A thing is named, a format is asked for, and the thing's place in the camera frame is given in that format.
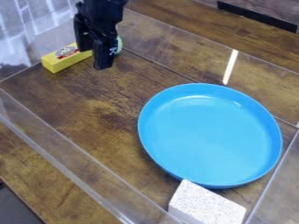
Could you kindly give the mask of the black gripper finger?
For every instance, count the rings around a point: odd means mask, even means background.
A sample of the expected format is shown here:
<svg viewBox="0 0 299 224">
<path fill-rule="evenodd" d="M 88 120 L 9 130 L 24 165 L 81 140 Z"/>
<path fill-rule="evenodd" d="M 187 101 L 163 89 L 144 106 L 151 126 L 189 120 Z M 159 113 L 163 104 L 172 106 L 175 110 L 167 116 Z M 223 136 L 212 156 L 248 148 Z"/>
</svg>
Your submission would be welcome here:
<svg viewBox="0 0 299 224">
<path fill-rule="evenodd" d="M 117 54 L 117 33 L 100 34 L 93 40 L 93 67 L 96 70 L 111 68 Z"/>
<path fill-rule="evenodd" d="M 89 29 L 80 14 L 76 14 L 73 18 L 73 30 L 79 50 L 81 52 L 91 50 L 93 48 L 93 39 L 89 36 Z"/>
</svg>

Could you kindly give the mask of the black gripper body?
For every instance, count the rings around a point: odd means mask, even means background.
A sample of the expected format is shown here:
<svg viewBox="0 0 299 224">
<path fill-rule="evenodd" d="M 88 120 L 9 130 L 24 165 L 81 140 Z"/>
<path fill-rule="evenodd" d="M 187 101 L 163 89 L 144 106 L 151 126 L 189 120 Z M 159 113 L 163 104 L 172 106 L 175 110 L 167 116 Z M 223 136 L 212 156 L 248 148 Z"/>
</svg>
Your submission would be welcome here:
<svg viewBox="0 0 299 224">
<path fill-rule="evenodd" d="M 117 24 L 123 21 L 124 6 L 128 0 L 80 0 L 73 18 L 76 37 L 85 33 L 99 33 L 117 37 Z"/>
</svg>

